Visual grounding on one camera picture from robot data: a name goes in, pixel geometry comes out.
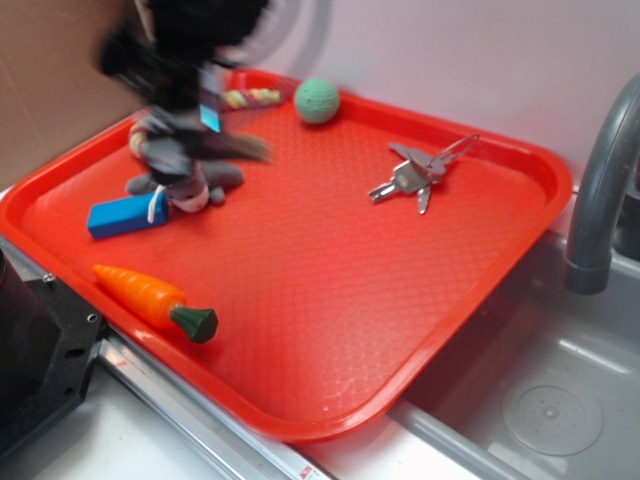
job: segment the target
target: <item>faucet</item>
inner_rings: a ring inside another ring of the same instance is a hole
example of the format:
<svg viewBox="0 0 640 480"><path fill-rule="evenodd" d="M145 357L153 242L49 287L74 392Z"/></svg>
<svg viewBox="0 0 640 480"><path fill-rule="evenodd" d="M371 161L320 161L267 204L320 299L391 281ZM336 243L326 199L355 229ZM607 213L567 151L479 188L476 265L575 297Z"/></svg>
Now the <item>faucet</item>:
<svg viewBox="0 0 640 480"><path fill-rule="evenodd" d="M606 288L612 247L640 260L639 156L640 74L611 106L578 190L562 268L570 291L593 295Z"/></svg>

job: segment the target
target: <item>sink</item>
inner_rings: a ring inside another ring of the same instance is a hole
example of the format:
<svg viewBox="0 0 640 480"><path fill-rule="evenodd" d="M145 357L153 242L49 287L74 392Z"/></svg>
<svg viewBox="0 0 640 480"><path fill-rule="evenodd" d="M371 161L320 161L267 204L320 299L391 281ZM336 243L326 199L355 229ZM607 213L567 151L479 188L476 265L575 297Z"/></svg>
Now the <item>sink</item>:
<svg viewBox="0 0 640 480"><path fill-rule="evenodd" d="M581 296L564 245L547 233L403 395L480 478L637 478L640 264L614 254L609 287Z"/></svg>

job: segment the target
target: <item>metal key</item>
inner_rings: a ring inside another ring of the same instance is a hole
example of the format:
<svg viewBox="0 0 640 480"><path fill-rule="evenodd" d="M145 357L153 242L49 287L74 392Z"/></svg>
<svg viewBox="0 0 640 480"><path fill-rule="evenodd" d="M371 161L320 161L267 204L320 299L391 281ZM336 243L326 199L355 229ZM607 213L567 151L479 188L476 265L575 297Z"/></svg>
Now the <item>metal key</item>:
<svg viewBox="0 0 640 480"><path fill-rule="evenodd" d="M390 143L389 148L407 160L393 169L393 177L388 183L371 190L369 197L376 204L397 192L417 192L418 212L424 214L429 205L431 185L441 182L446 173L446 166L469 150L477 140L478 135L465 137L435 157L416 148L407 148L400 143Z"/></svg>

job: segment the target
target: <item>green knit ball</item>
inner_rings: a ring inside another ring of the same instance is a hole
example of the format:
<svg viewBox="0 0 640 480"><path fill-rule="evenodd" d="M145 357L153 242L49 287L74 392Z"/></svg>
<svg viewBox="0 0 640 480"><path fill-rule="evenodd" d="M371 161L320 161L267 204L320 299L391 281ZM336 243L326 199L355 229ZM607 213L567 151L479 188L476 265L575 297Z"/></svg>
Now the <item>green knit ball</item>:
<svg viewBox="0 0 640 480"><path fill-rule="evenodd" d="M298 86L293 97L298 115L308 123L328 122L340 107L336 87L323 78L310 78Z"/></svg>

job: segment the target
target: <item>red tray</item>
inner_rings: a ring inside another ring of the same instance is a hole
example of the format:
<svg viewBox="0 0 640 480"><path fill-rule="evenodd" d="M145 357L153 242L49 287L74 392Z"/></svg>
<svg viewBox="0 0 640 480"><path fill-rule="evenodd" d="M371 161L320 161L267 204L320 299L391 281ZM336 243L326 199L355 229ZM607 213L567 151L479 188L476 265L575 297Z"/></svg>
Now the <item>red tray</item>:
<svg viewBox="0 0 640 480"><path fill-rule="evenodd" d="M277 84L253 72L247 86ZM555 155L492 133L346 93L309 127L291 103L229 113L266 139L273 163L239 162L246 183L222 207L170 212L162 227L94 240L92 205L125 196L142 170L127 119L19 183L0 231L99 308L111 324L207 397L286 442L335 437L385 412L533 245L571 195ZM434 186L372 205L402 159L481 138ZM220 318L214 340L157 331L98 286L90 267L139 270Z"/></svg>

